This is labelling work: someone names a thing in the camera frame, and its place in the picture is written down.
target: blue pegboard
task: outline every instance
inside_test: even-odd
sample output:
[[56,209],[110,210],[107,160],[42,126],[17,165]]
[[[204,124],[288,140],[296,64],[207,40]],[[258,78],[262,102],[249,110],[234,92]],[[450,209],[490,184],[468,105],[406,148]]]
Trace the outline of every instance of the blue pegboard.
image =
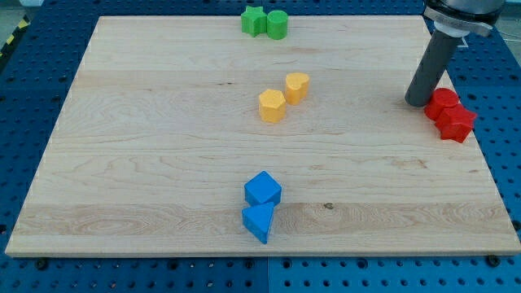
[[[0,246],[5,249],[59,110],[100,15],[420,15],[421,0],[46,0],[0,75]],[[449,75],[512,219],[521,220],[521,69],[501,36],[470,35]],[[521,257],[13,260],[0,292],[521,290]]]

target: blue block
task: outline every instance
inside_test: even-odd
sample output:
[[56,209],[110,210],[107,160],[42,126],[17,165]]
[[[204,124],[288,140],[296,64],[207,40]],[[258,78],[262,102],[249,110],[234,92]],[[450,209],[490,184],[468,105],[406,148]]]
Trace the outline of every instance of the blue block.
[[243,225],[264,244],[268,243],[274,207],[274,203],[269,202],[243,209]]
[[251,206],[268,202],[277,205],[282,187],[266,171],[262,171],[244,185],[244,192]]

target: yellow and black tape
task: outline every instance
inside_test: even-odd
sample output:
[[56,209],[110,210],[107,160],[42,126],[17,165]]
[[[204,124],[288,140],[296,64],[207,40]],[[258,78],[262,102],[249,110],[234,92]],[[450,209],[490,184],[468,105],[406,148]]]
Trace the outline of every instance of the yellow and black tape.
[[6,43],[0,50],[0,72],[2,72],[2,70],[6,67],[7,62],[11,58],[15,48],[20,43],[22,36],[27,31],[29,25],[30,22],[28,17],[24,16],[24,18],[16,26],[15,31],[7,38]]

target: wooden table surface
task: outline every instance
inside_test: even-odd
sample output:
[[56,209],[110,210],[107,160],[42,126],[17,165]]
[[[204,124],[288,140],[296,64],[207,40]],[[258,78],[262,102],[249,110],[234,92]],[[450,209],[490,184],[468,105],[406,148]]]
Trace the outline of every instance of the wooden table surface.
[[[419,16],[291,17],[280,41],[238,17],[100,18],[7,254],[518,253],[473,134],[441,141],[405,103],[428,39]],[[309,96],[262,122],[289,72]],[[283,188],[267,245],[241,220],[261,170]]]

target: green star-shaped block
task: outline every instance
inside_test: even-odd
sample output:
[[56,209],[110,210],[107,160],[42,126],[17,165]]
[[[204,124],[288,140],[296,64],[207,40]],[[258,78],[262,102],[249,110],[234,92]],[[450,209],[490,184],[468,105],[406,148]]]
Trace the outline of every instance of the green star-shaped block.
[[259,33],[266,33],[266,20],[267,15],[262,7],[246,6],[246,11],[241,15],[243,33],[249,33],[252,37]]

